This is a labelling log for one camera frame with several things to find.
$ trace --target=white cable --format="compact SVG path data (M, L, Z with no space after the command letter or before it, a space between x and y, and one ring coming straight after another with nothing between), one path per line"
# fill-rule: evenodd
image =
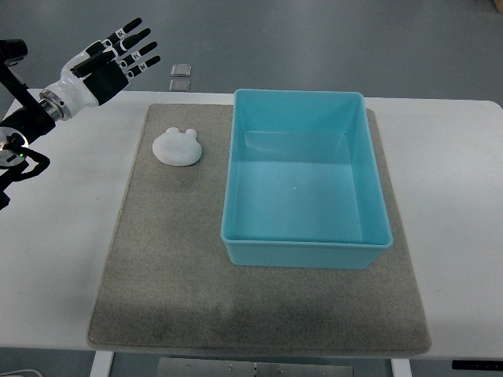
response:
M20 369L19 371L4 372L4 373L0 373L0 376L4 376L4 377L16 377L14 375L14 373L35 373L38 377L44 377L42 375L42 373L40 373L39 371L36 371L35 369Z

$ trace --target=gray floor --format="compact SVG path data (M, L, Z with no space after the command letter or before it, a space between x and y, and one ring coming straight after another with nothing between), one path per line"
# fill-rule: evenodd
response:
M16 72L33 88L56 82L71 57L140 16L152 29L145 43L156 40L162 60L129 90L168 90L171 66L191 64L191 92L341 90L503 105L503 15L492 0L2 0L1 5L0 38L27 43L29 53ZM12 100L0 87L0 115ZM0 350L0 369L30 367L36 354ZM50 364L50 353L43 355ZM53 362L64 366L60 355L54 351ZM88 365L89 353L80 355ZM156 365L155 359L124 354L112 372L126 375L120 365L136 363L140 375L154 368L146 365Z

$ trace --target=white table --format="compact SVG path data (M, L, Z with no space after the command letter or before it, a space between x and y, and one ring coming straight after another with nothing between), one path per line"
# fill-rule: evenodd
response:
M503 111L486 101L365 101L431 332L421 357L503 359ZM88 350L94 296L153 103L232 104L233 95L122 92L34 143L51 165L10 186L0 212L0 346Z

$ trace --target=white sponge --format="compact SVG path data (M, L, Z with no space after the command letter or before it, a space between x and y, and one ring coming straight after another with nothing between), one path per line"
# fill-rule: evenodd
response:
M196 163L203 149L197 142L197 132L189 128L184 134L176 127L168 128L152 144L152 151L161 163L187 167Z

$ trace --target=small metal object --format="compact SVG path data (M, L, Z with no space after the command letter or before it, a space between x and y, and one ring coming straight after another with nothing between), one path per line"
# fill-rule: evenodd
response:
M171 80L170 92L188 92L190 88L190 80Z
M192 65L188 64L175 64L171 68L171 77L189 77Z

